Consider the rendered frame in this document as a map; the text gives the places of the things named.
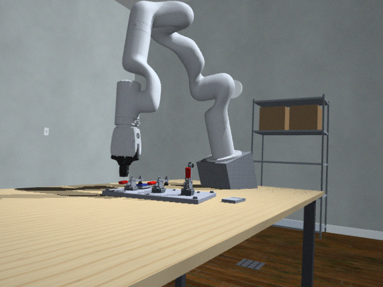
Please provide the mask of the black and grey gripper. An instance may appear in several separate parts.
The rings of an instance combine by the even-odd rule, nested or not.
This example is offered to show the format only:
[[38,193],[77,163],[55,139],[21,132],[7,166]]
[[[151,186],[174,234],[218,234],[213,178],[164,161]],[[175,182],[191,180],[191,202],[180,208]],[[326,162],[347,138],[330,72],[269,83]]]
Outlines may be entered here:
[[116,126],[111,139],[111,159],[116,160],[120,165],[120,177],[128,177],[129,166],[133,161],[139,160],[140,155],[141,135],[139,129],[131,126]]

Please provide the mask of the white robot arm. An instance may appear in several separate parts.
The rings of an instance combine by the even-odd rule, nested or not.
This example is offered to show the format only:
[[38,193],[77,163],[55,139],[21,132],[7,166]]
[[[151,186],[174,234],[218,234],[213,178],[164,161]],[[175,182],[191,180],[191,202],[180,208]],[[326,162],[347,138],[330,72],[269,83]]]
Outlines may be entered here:
[[228,74],[201,75],[204,58],[196,43],[177,32],[189,27],[193,10],[183,2],[139,1],[130,11],[122,65],[124,70],[146,78],[147,86],[132,80],[117,82],[115,103],[116,126],[138,127],[139,114],[157,111],[161,85],[157,74],[147,64],[150,37],[172,50],[183,63],[189,76],[191,96],[197,101],[215,99],[205,113],[205,123],[211,148],[208,162],[227,161],[241,156],[234,150],[227,107],[235,90]]

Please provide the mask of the blue rectangular block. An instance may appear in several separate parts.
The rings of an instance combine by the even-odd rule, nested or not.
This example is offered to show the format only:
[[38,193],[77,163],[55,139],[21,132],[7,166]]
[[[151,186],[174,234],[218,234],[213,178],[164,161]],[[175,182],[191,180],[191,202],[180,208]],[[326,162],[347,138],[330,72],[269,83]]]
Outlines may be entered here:
[[138,185],[138,184],[136,184],[136,186],[138,186],[138,188],[152,187],[152,185],[147,185],[147,184],[144,184],[144,183],[142,183],[142,185]]

